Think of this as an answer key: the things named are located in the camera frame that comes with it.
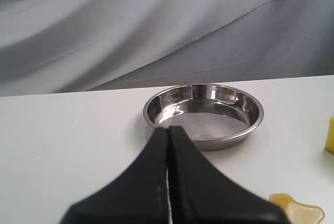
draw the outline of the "yellow sponge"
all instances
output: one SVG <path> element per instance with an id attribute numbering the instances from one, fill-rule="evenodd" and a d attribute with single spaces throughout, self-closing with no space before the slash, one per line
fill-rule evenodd
<path id="1" fill-rule="evenodd" d="M 334 154 L 334 117 L 330 119 L 328 137 L 325 149 Z"/>

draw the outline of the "stainless steel bowl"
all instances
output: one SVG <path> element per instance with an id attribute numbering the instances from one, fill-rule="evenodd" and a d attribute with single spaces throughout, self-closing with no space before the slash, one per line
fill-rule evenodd
<path id="1" fill-rule="evenodd" d="M 178 86 L 144 106 L 151 127 L 180 125 L 198 149 L 219 150 L 244 140 L 261 123 L 262 105 L 248 93 L 215 84 Z"/>

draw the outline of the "white tabletop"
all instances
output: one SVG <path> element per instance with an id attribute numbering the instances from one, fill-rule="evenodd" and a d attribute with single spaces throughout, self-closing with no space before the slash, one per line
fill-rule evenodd
<path id="1" fill-rule="evenodd" d="M 334 76 L 230 82 L 265 118 L 245 142 L 205 156 L 268 198 L 288 193 L 334 223 L 334 155 L 324 152 Z M 57 223 L 118 176 L 149 135 L 145 102 L 162 87 L 0 98 L 0 223 Z"/>

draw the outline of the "translucent yellow object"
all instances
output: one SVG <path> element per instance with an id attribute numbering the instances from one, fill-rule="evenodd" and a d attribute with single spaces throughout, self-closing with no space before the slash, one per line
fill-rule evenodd
<path id="1" fill-rule="evenodd" d="M 325 149 L 334 154 L 334 117 L 330 119 L 328 137 Z"/>
<path id="2" fill-rule="evenodd" d="M 320 207 L 299 203 L 289 194 L 272 194 L 269 201 L 283 208 L 292 224 L 319 224 L 325 218 Z"/>

